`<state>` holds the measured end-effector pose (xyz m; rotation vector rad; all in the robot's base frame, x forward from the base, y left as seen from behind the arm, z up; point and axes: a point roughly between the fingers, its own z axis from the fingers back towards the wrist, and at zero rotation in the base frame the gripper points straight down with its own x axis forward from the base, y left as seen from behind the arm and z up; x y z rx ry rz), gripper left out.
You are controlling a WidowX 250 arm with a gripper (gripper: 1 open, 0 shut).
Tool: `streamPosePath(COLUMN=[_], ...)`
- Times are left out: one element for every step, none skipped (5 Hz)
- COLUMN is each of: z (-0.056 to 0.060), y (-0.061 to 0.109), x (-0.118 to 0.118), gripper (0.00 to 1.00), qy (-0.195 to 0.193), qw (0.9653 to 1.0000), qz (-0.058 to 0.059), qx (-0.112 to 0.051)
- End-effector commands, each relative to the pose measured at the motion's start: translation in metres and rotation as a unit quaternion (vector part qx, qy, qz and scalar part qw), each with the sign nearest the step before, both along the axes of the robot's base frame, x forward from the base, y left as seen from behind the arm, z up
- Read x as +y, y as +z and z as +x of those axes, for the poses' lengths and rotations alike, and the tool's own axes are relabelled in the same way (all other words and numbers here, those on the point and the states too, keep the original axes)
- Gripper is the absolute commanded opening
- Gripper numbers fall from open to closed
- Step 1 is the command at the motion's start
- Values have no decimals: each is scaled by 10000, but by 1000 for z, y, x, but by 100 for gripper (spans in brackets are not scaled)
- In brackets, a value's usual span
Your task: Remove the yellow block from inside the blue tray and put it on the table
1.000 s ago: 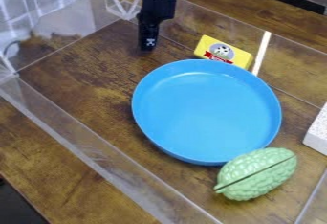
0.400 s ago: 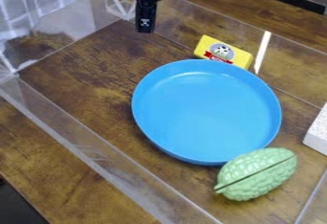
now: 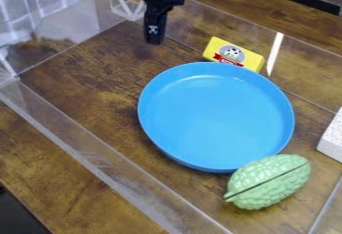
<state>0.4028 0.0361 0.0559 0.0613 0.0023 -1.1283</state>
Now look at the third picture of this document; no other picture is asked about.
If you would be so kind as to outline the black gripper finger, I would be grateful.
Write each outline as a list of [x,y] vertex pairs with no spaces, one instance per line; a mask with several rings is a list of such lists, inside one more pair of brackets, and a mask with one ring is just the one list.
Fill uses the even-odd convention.
[[143,0],[145,1],[145,23],[149,23],[149,10],[150,10],[150,6],[149,6],[149,0]]
[[145,14],[145,38],[150,44],[161,44],[165,38],[167,14]]

